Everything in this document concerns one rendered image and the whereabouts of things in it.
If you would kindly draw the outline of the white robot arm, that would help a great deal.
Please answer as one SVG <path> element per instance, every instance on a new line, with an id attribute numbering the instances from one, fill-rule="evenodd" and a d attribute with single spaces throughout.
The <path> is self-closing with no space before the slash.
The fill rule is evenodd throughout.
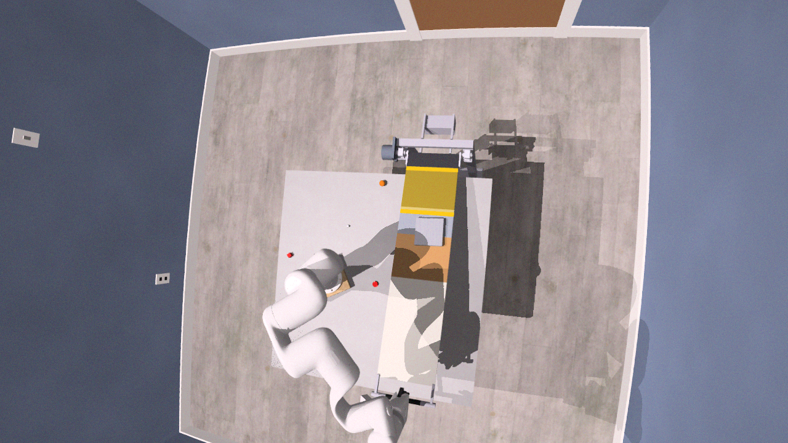
<path id="1" fill-rule="evenodd" d="M 360 402 L 350 405 L 344 399 L 358 381 L 360 370 L 337 335 L 326 327 L 292 340 L 288 333 L 314 319 L 326 308 L 327 293 L 342 283 L 344 263 L 331 249 L 321 249 L 298 270 L 288 274 L 288 295 L 263 312 L 263 323 L 279 361 L 288 375 L 299 378 L 313 369 L 331 386 L 333 416 L 346 431 L 357 434 L 372 429 L 368 443 L 397 443 L 404 418 L 386 396 L 361 395 Z M 342 398 L 342 399 L 341 399 Z"/>

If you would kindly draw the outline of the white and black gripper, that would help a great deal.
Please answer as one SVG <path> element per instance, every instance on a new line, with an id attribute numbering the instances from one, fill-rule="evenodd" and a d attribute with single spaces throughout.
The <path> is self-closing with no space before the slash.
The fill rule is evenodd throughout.
<path id="1" fill-rule="evenodd" d="M 398 395 L 397 392 L 395 392 L 392 394 L 392 398 L 390 400 L 392 403 L 392 410 L 397 410 L 400 414 L 402 414 L 404 418 L 404 425 L 406 423 L 406 418 L 408 417 L 409 395 L 410 393 L 406 392 L 404 388 L 400 387 Z"/>

